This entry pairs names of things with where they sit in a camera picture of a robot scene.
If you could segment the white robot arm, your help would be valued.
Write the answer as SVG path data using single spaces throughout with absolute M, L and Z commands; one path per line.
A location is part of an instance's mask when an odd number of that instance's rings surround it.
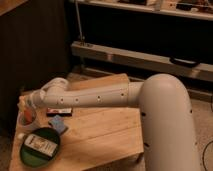
M 25 102 L 32 108 L 136 107 L 148 145 L 146 171 L 201 171 L 190 97 L 170 74 L 83 90 L 70 90 L 68 81 L 58 77 L 28 94 Z

